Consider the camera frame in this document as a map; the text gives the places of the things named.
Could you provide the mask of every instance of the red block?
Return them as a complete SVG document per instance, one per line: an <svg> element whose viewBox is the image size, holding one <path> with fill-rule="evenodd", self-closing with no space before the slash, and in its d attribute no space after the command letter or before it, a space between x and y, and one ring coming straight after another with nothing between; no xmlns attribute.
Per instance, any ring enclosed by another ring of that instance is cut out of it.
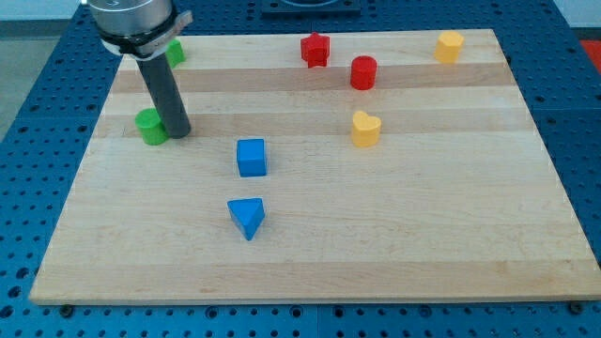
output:
<svg viewBox="0 0 601 338"><path fill-rule="evenodd" d="M371 89L376 83L376 71L378 62L376 59L367 56L357 56L350 66L350 85L355 89Z"/></svg>
<svg viewBox="0 0 601 338"><path fill-rule="evenodd" d="M300 57L307 61L309 68L328 66L330 57L330 37L314 32L309 38L300 40Z"/></svg>
<svg viewBox="0 0 601 338"><path fill-rule="evenodd" d="M580 43L597 67L597 71L601 73L601 41L583 40Z"/></svg>

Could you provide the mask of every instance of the wooden board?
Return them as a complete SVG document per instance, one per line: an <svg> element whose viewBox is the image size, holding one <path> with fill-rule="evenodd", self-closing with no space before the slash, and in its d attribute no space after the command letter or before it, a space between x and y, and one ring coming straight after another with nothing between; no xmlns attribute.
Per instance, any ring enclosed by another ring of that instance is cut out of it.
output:
<svg viewBox="0 0 601 338"><path fill-rule="evenodd" d="M124 60L44 257L40 304L590 300L601 272L490 30L182 38L193 132L142 143L151 106ZM375 89L348 84L374 56ZM355 110L382 118L354 147ZM235 141L265 137L269 175L239 178ZM251 242L226 202L264 198Z"/></svg>

